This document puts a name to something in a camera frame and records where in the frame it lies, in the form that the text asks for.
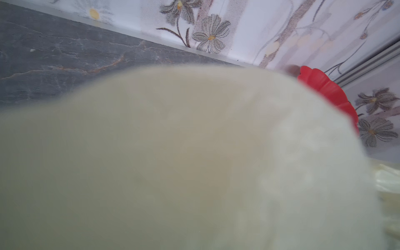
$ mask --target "red scalloped rim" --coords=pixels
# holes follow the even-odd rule
[[[336,83],[331,81],[329,77],[321,70],[311,69],[307,66],[300,68],[300,75],[297,77],[299,82],[305,83],[308,87],[324,96],[339,110],[350,116],[353,121],[354,128],[357,133],[358,115],[354,107],[348,101],[346,94]]]

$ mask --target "white wall trim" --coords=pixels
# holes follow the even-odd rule
[[[392,66],[395,63],[398,63],[400,61],[400,54],[398,54],[397,56],[394,56],[392,58],[390,58],[389,60],[385,61],[382,64],[377,65],[373,70],[365,70],[363,71],[364,74],[362,74],[361,76],[359,76],[358,78],[352,80],[351,82],[349,82],[348,84],[344,85],[342,87],[342,89],[344,91],[354,87],[357,84],[362,84],[362,82],[366,79],[368,79],[369,77],[372,77],[375,74],[379,74],[381,71],[385,70],[386,68]]]
[[[371,72],[372,70],[379,68],[385,63],[392,62],[393,60],[399,57],[400,57],[400,41],[396,42],[395,44],[385,49],[381,53],[377,54],[373,58],[369,59],[365,63],[361,64],[360,66],[341,75],[338,79],[335,80],[335,82],[342,88],[344,86],[349,88],[349,86],[347,85],[352,85],[352,83],[356,79]]]

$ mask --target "gray marble countertop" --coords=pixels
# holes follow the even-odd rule
[[[0,2],[0,108],[47,100],[107,73],[227,62]]]

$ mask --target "gray flower pattern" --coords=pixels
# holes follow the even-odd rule
[[[360,93],[356,100],[356,106],[366,105],[367,113],[370,115],[374,113],[378,108],[385,111],[391,109],[394,103],[399,100],[393,92],[389,91],[389,88],[381,88],[373,90],[372,96],[367,96],[364,93]]]
[[[229,25],[229,21],[221,23],[220,16],[216,14],[204,18],[202,20],[203,32],[193,34],[193,39],[200,42],[197,49],[208,53],[220,53],[225,48],[225,44],[219,38],[224,38],[229,34]]]
[[[398,138],[398,134],[391,131],[393,123],[383,118],[376,118],[371,122],[360,119],[358,125],[360,138],[365,147],[376,147],[377,138],[383,142],[389,142],[393,138]]]
[[[193,8],[198,8],[202,0],[174,0],[170,5],[161,5],[160,12],[167,15],[167,23],[175,26],[179,17],[194,24]]]

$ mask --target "yellow flower center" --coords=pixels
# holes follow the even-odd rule
[[[183,3],[180,0],[178,0],[178,5],[176,6],[178,8],[178,10],[181,10],[182,6],[183,6]]]
[[[95,9],[90,9],[89,14],[94,20],[98,20],[100,18],[100,14]]]

